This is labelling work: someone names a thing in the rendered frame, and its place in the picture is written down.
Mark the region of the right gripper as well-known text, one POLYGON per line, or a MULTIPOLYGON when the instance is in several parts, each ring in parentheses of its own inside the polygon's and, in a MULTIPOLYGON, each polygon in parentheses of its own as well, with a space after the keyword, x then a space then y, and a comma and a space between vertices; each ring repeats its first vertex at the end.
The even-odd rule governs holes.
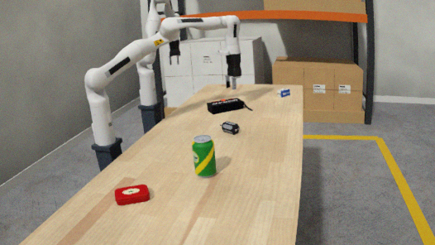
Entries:
POLYGON ((236 79, 241 78, 241 50, 240 45, 226 45, 225 50, 217 50, 218 55, 225 55, 227 62, 226 88, 231 88, 230 76, 232 77, 232 90, 237 89, 236 79), (227 51, 225 51, 227 50, 227 51))

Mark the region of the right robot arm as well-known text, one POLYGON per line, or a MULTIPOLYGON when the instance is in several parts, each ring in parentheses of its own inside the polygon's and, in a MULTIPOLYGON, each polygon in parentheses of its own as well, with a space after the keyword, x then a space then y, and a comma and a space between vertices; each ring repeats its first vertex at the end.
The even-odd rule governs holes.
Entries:
POLYGON ((201 31, 217 30, 220 27, 220 29, 227 28, 225 45, 239 44, 240 20, 237 16, 168 17, 162 21, 158 33, 148 39, 133 41, 104 66, 90 69, 85 75, 84 82, 93 119, 92 129, 96 144, 107 146, 116 141, 105 87, 121 72, 159 47, 173 41, 178 36, 179 29, 185 27, 201 31))

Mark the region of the black power strip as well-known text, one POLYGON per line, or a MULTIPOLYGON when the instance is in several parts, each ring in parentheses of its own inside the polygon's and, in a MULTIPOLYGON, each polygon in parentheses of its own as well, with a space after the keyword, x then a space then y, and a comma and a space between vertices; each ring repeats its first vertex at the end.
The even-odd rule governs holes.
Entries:
MULTIPOLYGON (((207 103, 208 111, 211 114, 216 113, 225 113, 233 110, 243 109, 244 105, 246 106, 245 102, 243 104, 243 101, 239 98, 231 98, 231 99, 221 99, 220 101, 215 101, 211 103, 207 103)), ((246 108, 248 108, 246 106, 246 108)), ((248 108, 252 111, 251 108, 248 108)))

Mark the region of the red mint tin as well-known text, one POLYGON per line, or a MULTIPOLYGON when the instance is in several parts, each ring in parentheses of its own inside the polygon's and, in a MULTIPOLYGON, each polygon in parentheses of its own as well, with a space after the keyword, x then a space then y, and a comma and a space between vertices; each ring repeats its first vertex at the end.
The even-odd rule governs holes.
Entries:
POLYGON ((136 204, 150 200, 147 185, 133 185, 118 188, 114 191, 117 205, 136 204))

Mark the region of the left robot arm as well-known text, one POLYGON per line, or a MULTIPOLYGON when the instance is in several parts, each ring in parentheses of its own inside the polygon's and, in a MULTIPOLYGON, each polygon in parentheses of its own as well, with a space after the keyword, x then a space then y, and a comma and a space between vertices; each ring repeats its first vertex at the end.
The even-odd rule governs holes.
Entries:
MULTIPOLYGON (((146 35, 147 38, 155 35, 160 30, 161 19, 156 10, 157 3, 166 3, 163 7, 165 18, 179 17, 178 13, 174 13, 171 0, 151 0, 150 11, 146 21, 146 35)), ((144 59, 136 63, 137 71, 140 77, 140 97, 141 105, 152 105, 157 103, 155 91, 155 76, 154 70, 150 69, 147 65, 151 65, 155 61, 156 50, 147 55, 144 59)))

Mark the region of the green drink can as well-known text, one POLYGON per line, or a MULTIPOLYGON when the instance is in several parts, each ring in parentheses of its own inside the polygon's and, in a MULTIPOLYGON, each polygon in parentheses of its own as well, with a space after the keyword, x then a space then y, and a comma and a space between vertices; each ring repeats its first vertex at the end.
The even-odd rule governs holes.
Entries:
POLYGON ((198 135, 192 142, 195 174, 201 178, 216 173, 214 141, 209 135, 198 135))

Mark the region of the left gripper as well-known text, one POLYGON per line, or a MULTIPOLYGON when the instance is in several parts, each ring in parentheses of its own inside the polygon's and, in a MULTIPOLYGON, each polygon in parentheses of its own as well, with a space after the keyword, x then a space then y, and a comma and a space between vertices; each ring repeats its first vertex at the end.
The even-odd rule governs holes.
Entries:
POLYGON ((179 49, 179 35, 174 39, 174 41, 169 42, 170 46, 170 65, 172 65, 171 57, 172 55, 176 55, 177 57, 177 65, 179 64, 179 56, 180 56, 180 49, 179 49))

